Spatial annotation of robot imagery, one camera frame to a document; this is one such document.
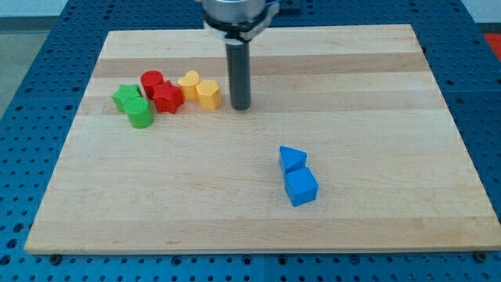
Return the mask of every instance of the green block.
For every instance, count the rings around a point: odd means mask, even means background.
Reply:
[[[147,128],[153,122],[153,114],[147,99],[142,97],[129,99],[124,105],[124,110],[132,127]]]
[[[139,85],[120,85],[112,98],[115,106],[120,112],[124,112],[124,105],[132,98],[141,97]]]

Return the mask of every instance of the yellow pentagonal block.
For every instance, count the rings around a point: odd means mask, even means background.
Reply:
[[[200,105],[204,109],[215,109],[221,105],[221,91],[217,81],[203,80],[196,86]]]
[[[178,79],[178,85],[185,99],[198,99],[196,85],[200,83],[200,76],[194,70],[188,71],[184,77]]]

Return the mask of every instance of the blue pegboard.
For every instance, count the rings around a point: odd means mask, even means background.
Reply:
[[[459,0],[302,0],[274,27],[412,24],[501,216],[501,65]],[[0,121],[0,281],[501,280],[501,252],[32,256],[23,251],[107,32],[201,28],[200,3],[70,0]]]

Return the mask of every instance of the wood grain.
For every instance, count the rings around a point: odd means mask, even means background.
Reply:
[[[25,248],[501,248],[499,222],[410,26],[272,28],[251,55],[252,107],[237,112],[224,48],[205,31],[110,32]],[[172,81],[197,69],[219,82],[222,106],[186,101],[176,115],[132,128],[110,96],[151,68]],[[281,145],[308,152],[316,201],[290,205]]]

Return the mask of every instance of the green cylinder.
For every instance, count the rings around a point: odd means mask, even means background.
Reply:
[[[129,99],[124,105],[124,110],[134,128],[147,128],[153,122],[153,114],[147,99],[142,97]]]

